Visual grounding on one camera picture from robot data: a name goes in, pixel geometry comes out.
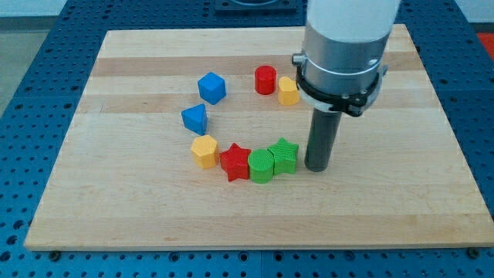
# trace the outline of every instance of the wood grain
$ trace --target wood grain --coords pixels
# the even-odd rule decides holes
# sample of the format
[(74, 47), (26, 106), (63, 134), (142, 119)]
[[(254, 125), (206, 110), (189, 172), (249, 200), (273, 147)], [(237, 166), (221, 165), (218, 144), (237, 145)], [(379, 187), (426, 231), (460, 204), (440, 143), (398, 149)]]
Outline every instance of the wood grain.
[[(406, 28), (381, 95), (343, 117), (330, 167), (303, 166), (311, 107), (254, 93), (263, 63), (293, 77), (303, 29), (107, 33), (25, 241), (33, 250), (373, 249), (492, 246), (494, 223)], [(300, 144), (295, 175), (228, 183), (195, 166), (180, 111), (198, 78), (227, 81), (208, 133)]]

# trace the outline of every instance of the blue block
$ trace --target blue block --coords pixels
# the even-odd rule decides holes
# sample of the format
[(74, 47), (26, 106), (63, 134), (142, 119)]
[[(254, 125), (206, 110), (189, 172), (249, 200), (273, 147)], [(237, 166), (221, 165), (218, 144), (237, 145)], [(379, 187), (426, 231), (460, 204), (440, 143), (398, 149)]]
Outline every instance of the blue block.
[(199, 135), (206, 134), (208, 116), (206, 115), (206, 106), (203, 103), (183, 110), (182, 120), (184, 120), (184, 126), (187, 129)]
[(217, 104), (226, 96), (225, 80), (215, 73), (208, 73), (198, 81), (199, 95), (210, 104)]

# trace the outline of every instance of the red star block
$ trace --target red star block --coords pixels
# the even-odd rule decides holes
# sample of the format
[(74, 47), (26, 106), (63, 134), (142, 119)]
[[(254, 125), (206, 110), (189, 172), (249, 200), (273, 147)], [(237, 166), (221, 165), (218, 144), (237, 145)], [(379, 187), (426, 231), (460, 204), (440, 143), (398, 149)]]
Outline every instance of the red star block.
[(228, 174), (228, 181), (237, 178), (249, 179), (249, 163), (247, 157), (251, 150), (241, 148), (236, 143), (227, 150), (219, 154), (222, 169)]

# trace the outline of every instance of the yellow block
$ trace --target yellow block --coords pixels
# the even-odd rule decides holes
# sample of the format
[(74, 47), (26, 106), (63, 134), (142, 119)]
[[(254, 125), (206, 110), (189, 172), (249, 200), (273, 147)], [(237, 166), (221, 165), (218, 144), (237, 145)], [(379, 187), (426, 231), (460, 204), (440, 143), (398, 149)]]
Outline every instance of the yellow block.
[(209, 135), (195, 138), (191, 151), (195, 164), (200, 168), (209, 169), (218, 164), (218, 142)]
[(300, 100), (299, 90), (296, 82), (287, 76), (283, 76), (278, 81), (278, 101), (282, 105), (293, 105)]

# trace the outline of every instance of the green star block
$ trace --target green star block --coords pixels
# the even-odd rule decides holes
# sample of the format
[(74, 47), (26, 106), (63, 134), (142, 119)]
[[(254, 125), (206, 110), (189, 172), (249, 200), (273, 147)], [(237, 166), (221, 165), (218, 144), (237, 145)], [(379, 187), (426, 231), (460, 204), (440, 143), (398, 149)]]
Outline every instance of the green star block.
[(263, 184), (272, 180), (275, 160), (269, 151), (255, 150), (249, 154), (247, 162), (249, 177), (253, 182)]
[(281, 137), (278, 143), (268, 147), (268, 151), (275, 158), (274, 175), (281, 173), (295, 174), (296, 156), (299, 152), (299, 145), (288, 142)]

